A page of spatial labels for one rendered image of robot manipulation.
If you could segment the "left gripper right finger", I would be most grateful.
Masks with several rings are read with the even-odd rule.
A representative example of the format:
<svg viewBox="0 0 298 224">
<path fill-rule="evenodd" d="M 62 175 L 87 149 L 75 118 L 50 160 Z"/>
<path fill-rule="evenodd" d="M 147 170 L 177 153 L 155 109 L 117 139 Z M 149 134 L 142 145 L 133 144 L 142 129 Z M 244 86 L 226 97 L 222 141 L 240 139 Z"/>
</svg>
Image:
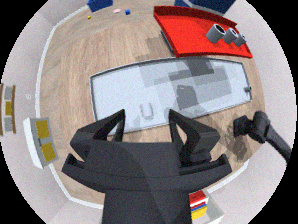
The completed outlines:
<svg viewBox="0 0 298 224">
<path fill-rule="evenodd" d="M 221 139 L 217 129 L 209 127 L 193 119 L 189 119 L 181 113 L 169 109 L 169 129 L 173 143 L 177 144 L 180 153 L 181 168 L 184 167 L 190 156 L 210 153 L 214 145 Z M 186 143 L 182 141 L 178 133 L 177 125 L 186 133 Z"/>
</svg>

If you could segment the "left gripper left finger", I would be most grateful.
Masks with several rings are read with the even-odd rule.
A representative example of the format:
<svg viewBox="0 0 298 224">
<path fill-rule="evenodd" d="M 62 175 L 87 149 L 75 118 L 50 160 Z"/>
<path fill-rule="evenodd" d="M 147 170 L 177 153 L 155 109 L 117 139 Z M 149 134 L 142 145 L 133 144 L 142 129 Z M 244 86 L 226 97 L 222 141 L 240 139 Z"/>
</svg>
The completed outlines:
<svg viewBox="0 0 298 224">
<path fill-rule="evenodd" d="M 125 128 L 125 109 L 121 109 L 104 119 L 94 121 L 92 124 L 78 128 L 74 136 L 92 137 L 94 140 L 108 140 L 108 133 L 117 125 L 112 141 L 122 141 Z"/>
</svg>

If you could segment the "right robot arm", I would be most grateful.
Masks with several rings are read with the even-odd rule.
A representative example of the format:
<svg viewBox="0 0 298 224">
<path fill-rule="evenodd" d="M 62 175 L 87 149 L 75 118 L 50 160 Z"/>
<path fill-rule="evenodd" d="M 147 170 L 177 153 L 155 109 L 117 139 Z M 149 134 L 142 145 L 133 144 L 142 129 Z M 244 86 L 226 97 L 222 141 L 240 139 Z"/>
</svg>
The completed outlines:
<svg viewBox="0 0 298 224">
<path fill-rule="evenodd" d="M 246 135 L 249 135 L 250 139 L 258 141 L 259 144 L 265 144 L 267 140 L 267 143 L 269 143 L 271 147 L 277 149 L 279 155 L 285 157 L 286 164 L 289 164 L 291 151 L 293 151 L 293 149 L 274 131 L 273 125 L 270 123 L 271 121 L 267 120 L 266 113 L 262 111 L 255 112 L 253 120 L 249 120 L 246 115 L 243 115 L 233 121 L 233 136 L 245 136 L 246 133 Z"/>
</svg>

